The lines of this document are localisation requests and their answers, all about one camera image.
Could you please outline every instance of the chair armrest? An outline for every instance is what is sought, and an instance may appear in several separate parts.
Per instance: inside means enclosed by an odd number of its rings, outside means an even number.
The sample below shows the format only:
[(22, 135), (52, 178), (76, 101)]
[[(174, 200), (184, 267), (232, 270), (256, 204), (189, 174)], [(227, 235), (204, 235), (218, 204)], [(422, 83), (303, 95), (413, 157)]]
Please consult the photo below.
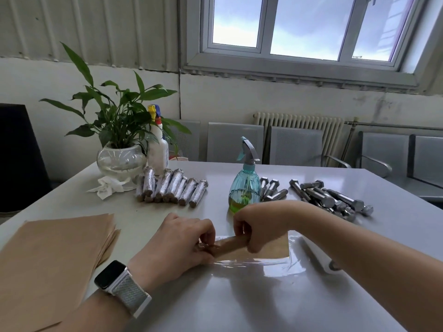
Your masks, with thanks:
[(334, 156), (325, 155), (324, 157), (328, 157), (328, 158), (330, 158), (330, 159), (333, 159), (334, 161), (340, 163), (341, 165), (343, 165), (344, 167), (346, 167), (346, 168), (348, 168), (348, 169), (351, 169), (351, 168), (352, 168), (348, 163), (346, 163), (346, 162), (344, 162), (344, 161), (342, 161), (342, 160), (339, 160), (338, 158), (336, 158), (336, 157), (334, 157)]
[(374, 162), (376, 162), (376, 163), (378, 163), (378, 164), (381, 164), (381, 165), (383, 165), (384, 167), (386, 167), (386, 169), (388, 170), (388, 173), (387, 173), (385, 176), (383, 176), (382, 178), (386, 178), (387, 176), (389, 176), (389, 175), (391, 174), (391, 172), (392, 172), (392, 167), (391, 167), (388, 163), (382, 162), (382, 161), (380, 161), (380, 160), (378, 160), (378, 159), (375, 159), (375, 158), (372, 158), (372, 157), (369, 157), (369, 156), (364, 156), (364, 155), (362, 155), (361, 157), (367, 158), (368, 160), (374, 161)]

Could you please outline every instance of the window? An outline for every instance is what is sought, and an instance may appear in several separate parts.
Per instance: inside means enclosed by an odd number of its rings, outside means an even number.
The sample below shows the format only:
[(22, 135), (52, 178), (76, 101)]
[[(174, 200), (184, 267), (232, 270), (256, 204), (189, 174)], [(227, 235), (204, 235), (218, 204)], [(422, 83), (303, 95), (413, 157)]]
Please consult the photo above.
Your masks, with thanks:
[(402, 62), (428, 1), (187, 0), (185, 68), (416, 86)]

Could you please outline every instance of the table surface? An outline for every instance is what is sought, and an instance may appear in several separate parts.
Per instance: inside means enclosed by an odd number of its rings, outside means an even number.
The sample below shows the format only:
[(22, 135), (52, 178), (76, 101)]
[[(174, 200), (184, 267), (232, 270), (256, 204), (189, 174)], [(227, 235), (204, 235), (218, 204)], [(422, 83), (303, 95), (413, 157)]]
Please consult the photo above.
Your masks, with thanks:
[[(134, 191), (102, 201), (86, 192), (102, 176), (94, 163), (2, 224), (0, 248), (25, 220), (102, 213), (114, 213), (117, 228), (122, 229), (110, 261), (128, 262), (169, 212), (209, 218), (217, 235), (233, 235), (228, 193), (241, 164), (170, 162), (172, 169), (178, 165), (187, 177), (208, 180), (207, 192), (195, 209), (137, 203)], [(289, 189), (291, 178), (321, 179), (326, 187), (374, 206), (372, 217), (357, 218), (360, 226), (443, 260), (443, 212), (364, 169), (257, 165), (256, 171), (260, 177), (278, 179), (279, 189)], [(287, 198), (298, 199), (291, 189)], [(326, 274), (299, 234), (292, 235), (289, 268), (260, 264), (194, 268), (156, 290), (127, 331), (404, 331), (347, 274)], [(93, 278), (103, 268), (97, 268)], [(91, 279), (86, 296), (95, 289)]]

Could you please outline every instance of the stack of kraft paper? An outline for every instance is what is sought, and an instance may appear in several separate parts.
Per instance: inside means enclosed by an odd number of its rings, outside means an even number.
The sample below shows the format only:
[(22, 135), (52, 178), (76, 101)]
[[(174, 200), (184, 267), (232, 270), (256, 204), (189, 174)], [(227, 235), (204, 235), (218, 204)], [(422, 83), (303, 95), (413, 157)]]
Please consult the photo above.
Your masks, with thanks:
[(25, 222), (0, 251), (0, 330), (51, 331), (118, 238), (114, 215)]

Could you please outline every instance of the left hand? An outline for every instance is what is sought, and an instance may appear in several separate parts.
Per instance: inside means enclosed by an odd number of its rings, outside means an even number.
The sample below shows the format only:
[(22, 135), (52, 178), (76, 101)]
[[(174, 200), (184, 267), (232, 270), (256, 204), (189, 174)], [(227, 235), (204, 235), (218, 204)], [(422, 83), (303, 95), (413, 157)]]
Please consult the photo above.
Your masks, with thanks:
[(214, 244), (215, 229), (211, 220), (169, 213), (151, 240), (130, 260), (128, 269), (149, 293), (192, 267), (214, 262), (211, 254), (195, 250), (199, 238), (207, 245)]

